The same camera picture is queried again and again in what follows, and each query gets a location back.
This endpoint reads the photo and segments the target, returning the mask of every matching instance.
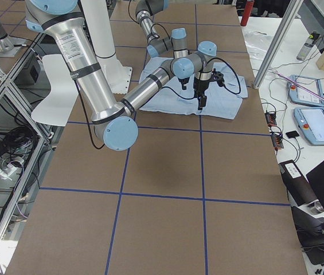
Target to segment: red bottle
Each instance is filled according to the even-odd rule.
[[[244,12],[241,20],[241,26],[247,25],[248,17],[251,15],[251,11],[253,8],[254,0],[247,0],[246,5],[244,7]]]

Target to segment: light blue joint cap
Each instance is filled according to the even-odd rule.
[[[186,30],[184,27],[181,27],[179,29],[172,30],[172,38],[173,39],[183,39],[186,37]]]
[[[169,4],[169,0],[164,0],[164,3],[163,3],[163,10],[165,10],[165,9],[168,8],[168,4]]]
[[[130,117],[119,116],[113,119],[104,130],[104,144],[115,151],[129,149],[138,137],[138,126]]]
[[[54,15],[62,15],[72,11],[77,0],[29,0],[35,7],[40,10]]]
[[[215,45],[215,43],[212,41],[202,41],[200,44],[198,44],[197,50],[207,56],[217,55],[217,45]]]
[[[194,64],[188,58],[182,57],[173,64],[172,69],[177,78],[185,79],[194,73]]]
[[[152,45],[149,45],[148,47],[146,47],[150,57],[157,57],[159,56],[159,53],[157,51],[157,49],[155,47],[153,47]]]
[[[25,20],[26,21],[26,27],[34,32],[38,32],[38,33],[45,33],[42,26],[40,24],[37,24],[37,23],[33,23],[33,22],[30,22],[28,20]]]

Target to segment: white table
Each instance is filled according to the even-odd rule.
[[[280,18],[251,17],[248,21],[247,26],[242,27],[242,31],[245,36],[246,43],[249,42],[253,46],[256,45],[259,48],[267,49],[270,40],[275,35],[275,32],[280,24],[280,20],[281,20]],[[296,59],[296,55],[298,54],[299,50],[301,49],[302,45],[304,44],[308,36],[309,33],[307,32],[302,21],[300,19],[295,19],[271,65],[272,68],[279,67],[282,64],[297,63],[295,65],[292,64],[292,65],[282,66],[278,68],[278,71],[286,76],[289,76],[291,74],[301,74],[302,76],[324,78],[324,70],[319,70],[315,64],[317,59],[320,56],[320,54],[318,53],[318,49],[316,47],[314,47],[311,50],[307,59],[313,53],[314,54],[318,53],[318,54],[308,62],[308,65],[306,65],[307,62],[300,63],[300,61]],[[250,54],[252,67],[254,69],[259,69],[263,58],[262,52],[260,50],[258,51],[253,50],[252,52],[256,53],[256,54],[254,53]],[[276,106],[277,110],[283,110],[285,108],[283,104],[270,98],[269,84],[274,78],[277,77],[278,76],[273,73],[267,73],[259,89],[259,92],[260,92],[260,97],[264,99],[262,102],[266,102],[267,100],[267,102]],[[286,85],[287,83],[284,80],[274,80],[270,85],[272,97],[282,102],[286,102],[287,95],[288,95]],[[321,80],[321,85],[324,92],[324,80]],[[298,137],[297,140],[300,146],[303,147],[303,149],[301,150],[300,158],[296,164],[299,167],[299,169],[302,171],[302,173],[306,175],[309,171],[311,171],[315,166],[317,166],[321,161],[324,160],[324,146],[311,146],[308,143],[308,141],[304,138],[300,130],[298,130],[297,123],[293,116],[293,109],[298,106],[300,105],[293,104],[290,102],[290,100],[288,100],[287,110],[285,114],[283,111],[278,112],[276,121],[278,126],[283,130],[283,133],[293,131],[293,130],[299,132],[300,137]],[[263,109],[264,110],[268,109],[268,111],[274,110],[273,107],[271,106],[267,107],[267,104],[263,105]],[[291,139],[290,141],[293,143],[293,145],[297,146],[296,142],[293,139]],[[285,160],[294,159],[296,156],[296,150],[294,149],[294,147],[288,144],[286,141],[283,141],[283,143],[284,143],[284,149],[279,150],[277,154],[278,163],[283,162]],[[324,217],[324,214],[316,215],[315,217],[316,218]],[[305,255],[305,253],[303,254],[303,257],[305,259],[307,271],[310,275],[314,274],[314,272],[317,269],[322,269],[322,271],[324,270],[324,267],[321,267],[320,265],[317,266],[312,265],[308,257]]]

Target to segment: light blue towel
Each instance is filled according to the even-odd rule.
[[[140,82],[143,81],[150,73],[156,70],[157,67],[170,58],[154,57],[145,66],[141,76]],[[238,92],[239,87],[237,79],[231,69],[224,63],[214,63],[214,68],[224,74],[225,85],[233,92]],[[229,93],[225,88],[219,87],[216,82],[212,82],[209,88],[205,91],[208,100],[206,107],[199,111],[197,99],[184,100],[175,95],[170,89],[161,89],[151,100],[149,100],[140,110],[163,112],[163,113],[176,113],[180,115],[207,115],[222,117],[224,119],[234,119],[242,104],[242,98],[248,97],[246,83],[244,77],[239,76],[241,84],[241,93],[239,96]],[[187,90],[182,90],[181,83],[176,77],[173,77],[165,87],[171,87],[179,95],[185,98],[191,98],[194,95],[193,90],[194,76],[190,77],[187,84]]]

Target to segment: label sticker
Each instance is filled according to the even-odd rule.
[[[69,34],[56,42],[61,50],[61,53],[65,57],[66,62],[73,61],[84,56],[80,49],[79,43],[76,41],[73,34]]]
[[[286,164],[286,169],[288,170],[289,174],[292,176],[292,178],[298,178],[300,177],[300,172],[295,167],[293,163]]]

